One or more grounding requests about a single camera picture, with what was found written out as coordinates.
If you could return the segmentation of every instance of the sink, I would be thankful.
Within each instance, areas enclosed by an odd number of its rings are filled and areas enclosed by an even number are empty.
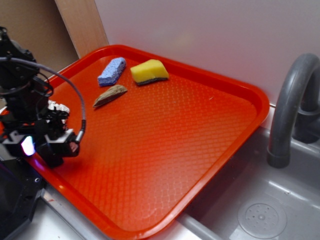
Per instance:
[[[289,166],[273,168],[269,134],[260,127],[178,221],[202,239],[320,239],[319,150],[292,140]]]

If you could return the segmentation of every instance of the purple light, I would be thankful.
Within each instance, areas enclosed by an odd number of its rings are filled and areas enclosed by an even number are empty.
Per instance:
[[[35,146],[34,146],[34,141],[31,136],[27,136],[23,140],[23,142],[21,143],[21,147],[22,147],[25,155],[27,155],[27,156],[31,156],[36,152]]]

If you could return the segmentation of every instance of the blue sponge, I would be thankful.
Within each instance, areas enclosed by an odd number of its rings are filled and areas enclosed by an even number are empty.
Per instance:
[[[98,76],[99,86],[104,87],[116,84],[126,65],[126,60],[123,57],[112,59],[101,75]]]

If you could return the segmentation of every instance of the scrubber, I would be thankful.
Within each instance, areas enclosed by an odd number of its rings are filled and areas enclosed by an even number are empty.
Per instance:
[[[102,74],[98,76],[99,86],[104,87],[116,84],[126,65],[126,60],[123,57],[112,59]]]
[[[122,85],[114,85],[102,93],[93,104],[94,108],[107,104],[125,94],[128,90]]]

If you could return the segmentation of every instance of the drain strainer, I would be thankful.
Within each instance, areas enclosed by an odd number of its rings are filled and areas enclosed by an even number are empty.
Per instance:
[[[271,239],[283,232],[287,216],[278,203],[253,199],[241,206],[238,221],[242,229],[252,237]]]

